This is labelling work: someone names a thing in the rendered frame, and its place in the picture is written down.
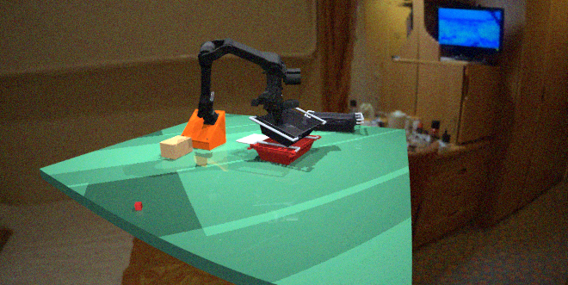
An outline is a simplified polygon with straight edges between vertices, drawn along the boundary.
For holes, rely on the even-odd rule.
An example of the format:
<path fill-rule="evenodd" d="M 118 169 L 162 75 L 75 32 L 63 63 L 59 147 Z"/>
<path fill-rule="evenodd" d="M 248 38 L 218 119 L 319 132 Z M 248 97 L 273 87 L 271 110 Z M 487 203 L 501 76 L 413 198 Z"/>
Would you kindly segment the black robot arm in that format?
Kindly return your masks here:
<path fill-rule="evenodd" d="M 267 74 L 267 85 L 280 85 L 282 78 L 285 84 L 301 85 L 300 68 L 287 69 L 278 53 L 264 53 L 232 38 L 204 41 L 201 43 L 198 54 L 201 66 L 201 96 L 197 113 L 199 118 L 204 119 L 203 124 L 214 125 L 219 117 L 219 113 L 213 110 L 214 91 L 210 90 L 211 66 L 214 60 L 228 53 L 260 65 L 263 68 L 262 74 Z M 272 102 L 278 102 L 277 90 L 272 91 L 266 87 L 265 91 L 258 96 L 258 101 L 259 104 L 266 106 Z"/>

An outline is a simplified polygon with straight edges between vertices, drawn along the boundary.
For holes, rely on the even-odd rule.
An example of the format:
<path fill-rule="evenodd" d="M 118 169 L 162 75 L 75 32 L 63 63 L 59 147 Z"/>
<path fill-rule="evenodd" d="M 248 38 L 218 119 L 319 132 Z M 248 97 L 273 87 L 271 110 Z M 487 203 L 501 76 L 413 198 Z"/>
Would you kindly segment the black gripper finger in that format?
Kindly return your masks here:
<path fill-rule="evenodd" d="M 264 109 L 270 114 L 270 113 L 274 112 L 273 108 L 276 108 L 276 106 L 273 106 L 273 107 L 270 107 L 270 108 L 264 108 Z"/>
<path fill-rule="evenodd" d="M 277 125 L 284 108 L 273 108 L 275 112 L 275 125 Z"/>

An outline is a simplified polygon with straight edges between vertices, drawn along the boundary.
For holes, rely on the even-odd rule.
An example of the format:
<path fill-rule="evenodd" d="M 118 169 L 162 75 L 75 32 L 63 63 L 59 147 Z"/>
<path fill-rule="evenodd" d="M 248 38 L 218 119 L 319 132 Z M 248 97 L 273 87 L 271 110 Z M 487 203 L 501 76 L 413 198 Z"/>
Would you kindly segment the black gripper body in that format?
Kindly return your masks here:
<path fill-rule="evenodd" d="M 277 94 L 278 94 L 278 102 L 272 102 L 269 106 L 263 105 L 264 108 L 270 108 L 273 107 L 273 105 L 276 105 L 277 108 L 297 108 L 299 107 L 299 101 L 298 100 L 294 100 L 294 99 L 288 99 L 285 101 L 283 100 L 283 97 L 281 97 L 281 90 L 283 90 L 283 87 L 281 87 L 280 85 L 267 85 L 267 88 L 269 88 L 269 90 L 276 89 L 277 90 Z M 254 98 L 251 100 L 251 106 L 258 106 L 259 105 L 259 101 L 258 98 Z"/>

